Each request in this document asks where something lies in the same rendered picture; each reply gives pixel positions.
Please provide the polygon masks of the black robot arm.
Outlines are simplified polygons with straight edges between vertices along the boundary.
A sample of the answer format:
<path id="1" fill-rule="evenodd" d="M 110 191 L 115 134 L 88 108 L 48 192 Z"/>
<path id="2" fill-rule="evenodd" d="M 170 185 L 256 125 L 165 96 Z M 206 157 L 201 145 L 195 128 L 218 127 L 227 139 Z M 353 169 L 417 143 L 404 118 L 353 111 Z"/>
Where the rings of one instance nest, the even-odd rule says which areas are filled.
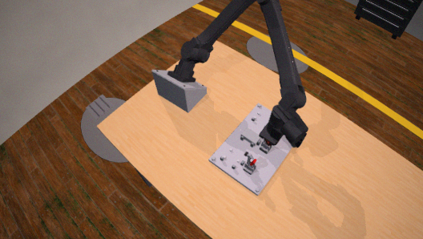
<path id="1" fill-rule="evenodd" d="M 168 71 L 167 75 L 182 83 L 194 83 L 195 65 L 208 61 L 210 53 L 214 50 L 215 41 L 255 1 L 232 0 L 205 31 L 182 45 L 180 52 L 182 58 L 179 64 L 175 65 L 174 71 Z M 307 135 L 308 127 L 297 114 L 296 108 L 302 108 L 307 98 L 284 25 L 282 8 L 279 0 L 257 0 L 257 2 L 264 14 L 280 77 L 282 99 L 273 107 L 270 115 L 270 123 L 277 127 L 272 128 L 270 136 L 279 141 L 285 135 L 292 147 L 298 148 Z"/>

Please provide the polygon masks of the grey toggle clamp with red handle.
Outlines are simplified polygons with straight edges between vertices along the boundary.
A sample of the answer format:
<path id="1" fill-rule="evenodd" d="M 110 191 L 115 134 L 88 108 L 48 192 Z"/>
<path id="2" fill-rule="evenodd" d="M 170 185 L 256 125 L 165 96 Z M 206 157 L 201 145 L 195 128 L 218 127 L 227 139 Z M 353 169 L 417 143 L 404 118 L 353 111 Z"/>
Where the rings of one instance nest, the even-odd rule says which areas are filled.
<path id="1" fill-rule="evenodd" d="M 255 165 L 255 162 L 256 162 L 256 159 L 254 159 L 253 158 L 253 156 L 252 156 L 252 154 L 250 153 L 248 153 L 248 152 L 245 152 L 245 154 L 244 154 L 245 156 L 247 156 L 248 157 L 248 161 L 247 161 L 247 163 L 244 165 L 244 168 L 243 168 L 243 170 L 245 171 L 245 172 L 247 172 L 248 174 L 252 174 L 254 171 L 255 171 L 255 169 L 256 169 L 256 165 Z M 251 161 L 251 159 L 254 159 L 253 161 Z M 253 167 L 253 168 L 252 168 Z M 254 170 L 253 170 L 254 169 Z"/>

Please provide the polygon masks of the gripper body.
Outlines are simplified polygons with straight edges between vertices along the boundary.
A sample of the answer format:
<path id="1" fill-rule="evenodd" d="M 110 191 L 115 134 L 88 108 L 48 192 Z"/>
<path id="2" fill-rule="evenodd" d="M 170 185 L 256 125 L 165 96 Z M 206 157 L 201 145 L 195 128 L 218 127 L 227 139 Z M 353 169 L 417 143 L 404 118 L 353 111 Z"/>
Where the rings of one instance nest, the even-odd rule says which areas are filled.
<path id="1" fill-rule="evenodd" d="M 268 142 L 270 142 L 271 145 L 275 146 L 277 145 L 279 141 L 275 140 L 274 138 L 270 136 L 272 132 L 272 128 L 277 128 L 277 127 L 274 127 L 270 123 L 270 120 L 269 120 L 266 126 L 264 127 L 264 129 L 260 132 L 259 137 L 262 139 L 266 139 Z"/>

